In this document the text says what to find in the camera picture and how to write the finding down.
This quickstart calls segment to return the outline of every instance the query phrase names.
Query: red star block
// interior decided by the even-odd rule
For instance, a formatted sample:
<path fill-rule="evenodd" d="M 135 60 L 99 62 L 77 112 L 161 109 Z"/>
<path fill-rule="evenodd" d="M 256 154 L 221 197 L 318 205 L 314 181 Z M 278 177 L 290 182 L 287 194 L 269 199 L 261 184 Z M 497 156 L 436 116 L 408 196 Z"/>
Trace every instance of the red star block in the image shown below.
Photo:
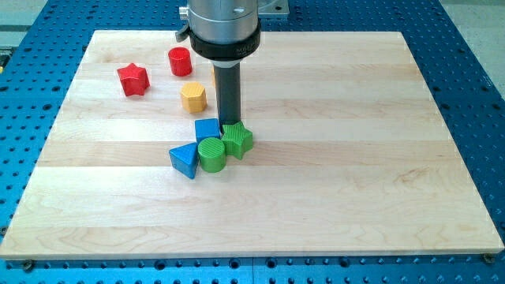
<path fill-rule="evenodd" d="M 118 74 L 126 96 L 144 95 L 145 89 L 150 86 L 145 68 L 133 63 L 118 69 Z"/>

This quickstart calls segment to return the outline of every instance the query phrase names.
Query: yellow hexagon block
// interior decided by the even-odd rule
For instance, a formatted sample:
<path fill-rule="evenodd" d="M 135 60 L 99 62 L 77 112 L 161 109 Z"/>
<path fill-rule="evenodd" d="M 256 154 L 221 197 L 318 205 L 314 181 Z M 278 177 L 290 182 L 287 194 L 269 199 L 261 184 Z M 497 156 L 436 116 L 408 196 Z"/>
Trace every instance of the yellow hexagon block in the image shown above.
<path fill-rule="evenodd" d="M 204 111 L 207 107 L 205 87 L 198 82 L 184 84 L 181 89 L 181 103 L 191 114 Z"/>

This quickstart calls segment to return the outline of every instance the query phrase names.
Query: blue triangle block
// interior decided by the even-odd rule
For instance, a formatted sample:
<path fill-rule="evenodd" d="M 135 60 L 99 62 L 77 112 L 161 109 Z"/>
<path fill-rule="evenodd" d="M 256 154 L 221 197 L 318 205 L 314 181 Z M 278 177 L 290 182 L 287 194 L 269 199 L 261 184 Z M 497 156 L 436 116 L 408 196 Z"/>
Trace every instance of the blue triangle block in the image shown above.
<path fill-rule="evenodd" d="M 219 121 L 217 118 L 195 120 L 196 142 L 199 143 L 205 138 L 221 139 L 219 131 Z"/>
<path fill-rule="evenodd" d="M 195 178 L 196 168 L 198 167 L 197 147 L 197 143 L 191 143 L 173 148 L 168 152 L 174 169 L 191 179 Z"/>

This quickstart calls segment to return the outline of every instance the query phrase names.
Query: green cylinder block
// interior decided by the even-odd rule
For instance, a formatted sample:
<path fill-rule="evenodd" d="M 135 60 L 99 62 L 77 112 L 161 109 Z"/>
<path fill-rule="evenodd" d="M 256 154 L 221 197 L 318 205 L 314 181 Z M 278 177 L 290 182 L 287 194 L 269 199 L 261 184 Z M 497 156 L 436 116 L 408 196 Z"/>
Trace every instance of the green cylinder block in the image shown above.
<path fill-rule="evenodd" d="M 206 138 L 198 144 L 200 165 L 208 173 L 217 173 L 226 165 L 224 143 L 217 138 Z"/>

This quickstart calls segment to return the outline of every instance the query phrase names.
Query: wooden tabletop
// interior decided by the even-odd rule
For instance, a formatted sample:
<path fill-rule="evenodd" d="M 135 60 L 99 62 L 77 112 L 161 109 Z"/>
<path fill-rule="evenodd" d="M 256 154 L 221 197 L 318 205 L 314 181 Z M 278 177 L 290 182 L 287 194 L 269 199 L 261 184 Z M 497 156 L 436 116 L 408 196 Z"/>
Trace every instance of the wooden tabletop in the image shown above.
<path fill-rule="evenodd" d="M 397 32 L 264 32 L 242 62 L 254 149 L 194 180 L 168 151 L 215 118 L 211 64 L 173 32 L 97 31 L 0 247 L 6 259 L 499 252 L 503 243 Z M 126 98 L 116 69 L 148 70 Z M 179 90 L 199 81 L 208 108 Z"/>

